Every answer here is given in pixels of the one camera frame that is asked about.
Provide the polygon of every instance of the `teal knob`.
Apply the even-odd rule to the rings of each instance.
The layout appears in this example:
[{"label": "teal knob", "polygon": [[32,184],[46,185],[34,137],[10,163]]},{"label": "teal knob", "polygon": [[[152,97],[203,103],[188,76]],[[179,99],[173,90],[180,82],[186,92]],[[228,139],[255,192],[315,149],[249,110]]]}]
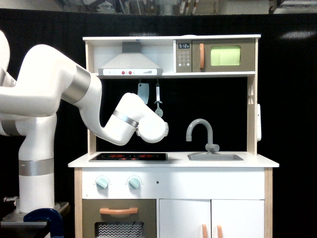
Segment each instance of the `teal knob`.
[{"label": "teal knob", "polygon": [[105,189],[106,187],[108,187],[108,184],[109,184],[109,181],[108,181],[108,178],[106,176],[99,176],[96,179],[97,188]]},{"label": "teal knob", "polygon": [[139,188],[140,187],[140,185],[141,185],[141,181],[140,181],[140,179],[138,178],[138,177],[130,177],[129,179],[128,179],[128,185],[129,185],[129,188],[131,188],[131,189],[137,189],[137,188]]}]

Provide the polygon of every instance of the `cabinet handle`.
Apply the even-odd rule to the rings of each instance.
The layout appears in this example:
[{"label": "cabinet handle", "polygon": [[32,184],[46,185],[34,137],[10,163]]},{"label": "cabinet handle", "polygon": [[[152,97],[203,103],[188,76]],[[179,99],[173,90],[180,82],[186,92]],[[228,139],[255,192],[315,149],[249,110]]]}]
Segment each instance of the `cabinet handle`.
[{"label": "cabinet handle", "polygon": [[204,68],[205,64],[205,49],[204,49],[204,44],[200,44],[200,65],[199,68]]},{"label": "cabinet handle", "polygon": [[129,209],[114,209],[110,210],[109,208],[101,208],[100,214],[107,214],[107,215],[124,215],[124,214],[134,214],[138,213],[138,208],[133,207]]},{"label": "cabinet handle", "polygon": [[221,228],[221,225],[218,225],[218,226],[217,226],[217,229],[218,229],[218,238],[222,238],[222,228]]},{"label": "cabinet handle", "polygon": [[207,238],[207,226],[203,224],[203,238]]}]

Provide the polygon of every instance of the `gray faucet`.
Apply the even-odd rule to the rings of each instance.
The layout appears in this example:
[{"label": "gray faucet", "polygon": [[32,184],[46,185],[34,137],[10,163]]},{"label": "gray faucet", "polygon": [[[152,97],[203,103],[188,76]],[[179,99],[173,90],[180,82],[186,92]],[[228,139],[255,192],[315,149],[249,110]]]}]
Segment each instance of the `gray faucet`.
[{"label": "gray faucet", "polygon": [[203,124],[207,128],[208,132],[208,143],[205,146],[205,149],[208,150],[207,154],[213,154],[219,151],[219,145],[213,144],[213,135],[212,135],[212,127],[208,121],[205,119],[196,119],[193,120],[192,123],[189,124],[187,131],[186,131],[186,141],[192,141],[192,132],[194,127],[197,124]]}]

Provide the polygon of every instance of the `black backdrop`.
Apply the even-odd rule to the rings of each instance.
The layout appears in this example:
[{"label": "black backdrop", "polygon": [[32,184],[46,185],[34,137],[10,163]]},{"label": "black backdrop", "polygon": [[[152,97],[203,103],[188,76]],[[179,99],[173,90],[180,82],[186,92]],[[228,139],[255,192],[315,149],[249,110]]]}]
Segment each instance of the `black backdrop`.
[{"label": "black backdrop", "polygon": [[[312,237],[315,219],[317,15],[130,16],[0,9],[0,30],[9,41],[8,72],[18,77],[27,51],[50,45],[85,67],[84,36],[173,36],[261,34],[258,100],[262,107],[262,141],[258,153],[280,164],[273,170],[274,237]],[[308,38],[300,38],[310,32]],[[136,92],[138,80],[103,81],[106,92],[101,122],[124,92]],[[149,106],[155,109],[150,84]],[[221,150],[246,150],[246,79],[164,79],[163,118],[170,135],[154,145],[133,136],[123,147],[98,140],[98,150],[203,150],[207,133],[197,127],[185,142],[188,124],[210,121]],[[23,138],[0,136],[0,197],[18,191],[18,149]],[[55,134],[55,200],[68,201],[65,237],[74,237],[73,169],[67,164],[87,152],[87,131],[77,108],[61,101]],[[1,217],[8,208],[0,203]]]}]

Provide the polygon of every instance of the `stovetop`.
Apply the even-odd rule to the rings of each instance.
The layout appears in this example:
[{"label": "stovetop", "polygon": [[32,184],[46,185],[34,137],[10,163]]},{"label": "stovetop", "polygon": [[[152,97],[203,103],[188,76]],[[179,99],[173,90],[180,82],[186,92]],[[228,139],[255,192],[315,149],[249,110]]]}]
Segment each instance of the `stovetop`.
[{"label": "stovetop", "polygon": [[167,161],[167,153],[100,153],[89,162]]}]

